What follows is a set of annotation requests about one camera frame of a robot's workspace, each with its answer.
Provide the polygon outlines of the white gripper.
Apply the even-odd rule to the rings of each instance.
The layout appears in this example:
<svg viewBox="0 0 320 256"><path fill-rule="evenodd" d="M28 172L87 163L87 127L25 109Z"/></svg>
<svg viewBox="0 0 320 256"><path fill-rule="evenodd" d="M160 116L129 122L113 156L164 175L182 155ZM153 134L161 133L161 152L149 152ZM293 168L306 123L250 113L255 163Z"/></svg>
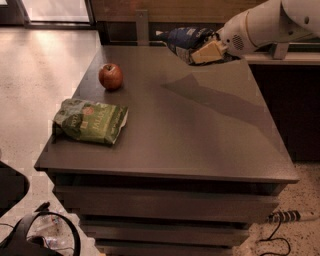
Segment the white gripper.
<svg viewBox="0 0 320 256"><path fill-rule="evenodd" d="M244 11L224 24L217 31L221 41L212 40L191 53L193 64L220 61L224 54L241 57L254 52L257 46L252 42L248 32L248 11Z"/></svg>

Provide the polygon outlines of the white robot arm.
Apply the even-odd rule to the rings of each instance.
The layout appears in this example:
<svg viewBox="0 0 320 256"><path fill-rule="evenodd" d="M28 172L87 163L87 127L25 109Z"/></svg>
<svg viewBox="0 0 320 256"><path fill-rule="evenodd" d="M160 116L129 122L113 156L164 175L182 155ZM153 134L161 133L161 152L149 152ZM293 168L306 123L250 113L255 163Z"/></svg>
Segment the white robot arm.
<svg viewBox="0 0 320 256"><path fill-rule="evenodd" d="M191 53L195 64L243 57L272 43L320 35L320 0L267 0L234 16Z"/></svg>

